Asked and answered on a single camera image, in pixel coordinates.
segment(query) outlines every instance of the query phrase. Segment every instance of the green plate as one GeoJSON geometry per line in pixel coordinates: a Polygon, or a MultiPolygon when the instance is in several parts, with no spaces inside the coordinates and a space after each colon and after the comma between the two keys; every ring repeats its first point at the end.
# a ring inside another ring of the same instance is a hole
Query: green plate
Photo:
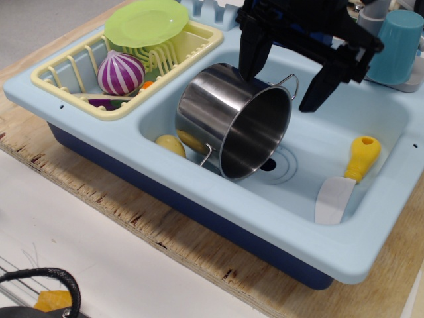
{"type": "Polygon", "coordinates": [[[177,35],[188,19],[187,8],[177,1],[137,1],[113,13],[105,23],[105,36],[119,46],[142,48],[177,35]]]}

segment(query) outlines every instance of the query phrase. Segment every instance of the sink hole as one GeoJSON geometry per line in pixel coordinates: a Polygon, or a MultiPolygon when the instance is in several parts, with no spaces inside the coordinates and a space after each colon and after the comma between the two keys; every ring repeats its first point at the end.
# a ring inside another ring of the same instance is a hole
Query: sink hole
{"type": "Polygon", "coordinates": [[[272,171],[276,168],[277,163],[274,159],[269,158],[267,162],[265,162],[262,167],[260,167],[261,170],[264,171],[272,171]]]}

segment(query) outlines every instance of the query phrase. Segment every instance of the yellow knife handle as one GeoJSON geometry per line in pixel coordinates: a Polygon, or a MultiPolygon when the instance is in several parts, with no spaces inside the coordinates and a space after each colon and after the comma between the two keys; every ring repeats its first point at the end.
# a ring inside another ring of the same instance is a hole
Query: yellow knife handle
{"type": "Polygon", "coordinates": [[[352,142],[352,156],[344,176],[360,182],[377,160],[381,149],[381,144],[373,137],[356,138],[352,142]]]}

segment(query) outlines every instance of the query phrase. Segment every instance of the stainless steel pot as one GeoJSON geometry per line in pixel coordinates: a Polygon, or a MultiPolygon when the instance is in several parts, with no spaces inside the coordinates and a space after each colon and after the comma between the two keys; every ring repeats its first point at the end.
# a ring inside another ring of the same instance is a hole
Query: stainless steel pot
{"type": "Polygon", "coordinates": [[[256,78],[245,82],[231,65],[209,66],[181,96],[178,137],[205,156],[201,165],[208,160],[222,176],[251,175],[271,157],[288,127],[292,99],[280,86],[285,80],[276,85],[256,78]]]}

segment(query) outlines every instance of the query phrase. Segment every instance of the blue cup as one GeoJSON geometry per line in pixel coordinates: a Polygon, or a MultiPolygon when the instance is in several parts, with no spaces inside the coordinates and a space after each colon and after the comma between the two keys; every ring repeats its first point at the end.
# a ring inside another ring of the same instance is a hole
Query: blue cup
{"type": "Polygon", "coordinates": [[[367,76],[384,85],[407,82],[411,77],[423,25],[424,18],[413,11],[389,12],[378,33],[384,49],[371,60],[367,76]]]}

